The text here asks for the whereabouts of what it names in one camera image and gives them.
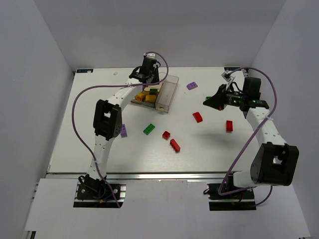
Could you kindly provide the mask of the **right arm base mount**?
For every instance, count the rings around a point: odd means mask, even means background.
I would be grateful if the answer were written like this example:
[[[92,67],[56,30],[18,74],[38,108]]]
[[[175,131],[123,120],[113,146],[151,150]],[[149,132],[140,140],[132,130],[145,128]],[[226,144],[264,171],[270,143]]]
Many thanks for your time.
[[[223,176],[220,178],[209,178],[206,180],[207,188],[203,195],[208,196],[209,210],[221,211],[254,211],[256,210],[255,195],[253,190],[245,190],[225,196],[218,193]]]

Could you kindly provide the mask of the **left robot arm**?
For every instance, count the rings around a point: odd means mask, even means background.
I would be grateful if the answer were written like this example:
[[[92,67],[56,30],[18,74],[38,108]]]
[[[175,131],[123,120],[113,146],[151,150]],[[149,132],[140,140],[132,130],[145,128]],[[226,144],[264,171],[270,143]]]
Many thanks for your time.
[[[122,111],[126,105],[140,92],[146,83],[157,83],[159,71],[154,53],[144,56],[141,67],[129,76],[126,86],[120,87],[106,100],[96,103],[93,119],[95,134],[94,158],[87,174],[94,180],[106,177],[107,161],[114,139],[122,130]]]

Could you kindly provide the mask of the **red curved lego brick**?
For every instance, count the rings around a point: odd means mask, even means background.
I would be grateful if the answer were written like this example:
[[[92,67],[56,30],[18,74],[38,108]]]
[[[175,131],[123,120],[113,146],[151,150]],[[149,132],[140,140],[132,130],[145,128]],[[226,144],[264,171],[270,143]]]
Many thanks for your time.
[[[199,112],[194,112],[192,115],[197,123],[203,122],[203,118]]]

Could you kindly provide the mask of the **yellow rounded lego brick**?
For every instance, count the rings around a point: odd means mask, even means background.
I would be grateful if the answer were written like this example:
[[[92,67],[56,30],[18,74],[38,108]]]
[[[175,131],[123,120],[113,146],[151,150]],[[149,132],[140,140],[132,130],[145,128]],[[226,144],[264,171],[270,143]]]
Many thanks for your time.
[[[146,95],[145,97],[145,102],[148,102],[148,103],[155,103],[156,100],[157,100],[156,95]]]

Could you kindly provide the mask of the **yellow 2x4 lego brick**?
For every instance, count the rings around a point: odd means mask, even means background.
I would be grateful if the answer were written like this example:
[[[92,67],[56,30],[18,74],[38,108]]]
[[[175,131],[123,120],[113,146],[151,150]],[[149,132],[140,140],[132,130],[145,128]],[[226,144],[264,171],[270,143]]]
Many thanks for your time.
[[[135,98],[142,98],[144,100],[144,98],[146,97],[146,94],[144,93],[138,93],[137,95],[135,95]]]

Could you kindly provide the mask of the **red 2x2 lego brick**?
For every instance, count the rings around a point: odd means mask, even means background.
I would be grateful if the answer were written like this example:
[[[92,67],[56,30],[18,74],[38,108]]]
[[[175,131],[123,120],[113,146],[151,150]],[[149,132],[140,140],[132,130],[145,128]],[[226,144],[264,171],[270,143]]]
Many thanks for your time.
[[[165,140],[168,140],[168,139],[170,138],[170,132],[165,131],[165,132],[162,134],[162,137],[163,137]]]

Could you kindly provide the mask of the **green 2x4 lego brick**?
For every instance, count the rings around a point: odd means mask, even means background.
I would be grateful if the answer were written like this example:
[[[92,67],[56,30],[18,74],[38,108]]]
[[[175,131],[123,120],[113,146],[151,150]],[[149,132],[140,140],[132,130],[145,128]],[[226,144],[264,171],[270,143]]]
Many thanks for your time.
[[[145,135],[149,135],[153,130],[155,129],[155,126],[150,123],[144,130],[143,130],[143,133]]]

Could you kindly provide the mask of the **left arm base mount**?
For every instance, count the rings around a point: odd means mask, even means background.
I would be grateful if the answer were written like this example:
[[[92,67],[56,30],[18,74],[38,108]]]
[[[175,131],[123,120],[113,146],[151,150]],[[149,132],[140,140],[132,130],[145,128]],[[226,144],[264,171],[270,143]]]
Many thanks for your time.
[[[125,184],[110,184],[89,175],[78,178],[74,208],[120,208],[126,195]]]

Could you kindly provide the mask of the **green 2x2 lego brick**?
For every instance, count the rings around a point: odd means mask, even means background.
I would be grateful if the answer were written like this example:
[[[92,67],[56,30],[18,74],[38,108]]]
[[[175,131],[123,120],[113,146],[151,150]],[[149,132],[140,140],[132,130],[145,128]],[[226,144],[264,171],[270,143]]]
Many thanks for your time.
[[[150,89],[150,95],[157,95],[158,90],[157,89]]]

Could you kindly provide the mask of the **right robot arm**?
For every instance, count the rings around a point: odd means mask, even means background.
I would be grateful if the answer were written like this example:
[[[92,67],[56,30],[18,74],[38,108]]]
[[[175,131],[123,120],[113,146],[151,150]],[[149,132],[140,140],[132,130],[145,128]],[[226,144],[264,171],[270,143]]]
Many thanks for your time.
[[[259,150],[248,170],[233,173],[236,188],[258,184],[289,186],[296,169],[299,150],[289,145],[270,119],[270,110],[260,96],[261,79],[246,77],[242,91],[232,91],[222,84],[203,105],[222,111],[226,106],[238,107],[254,131]]]

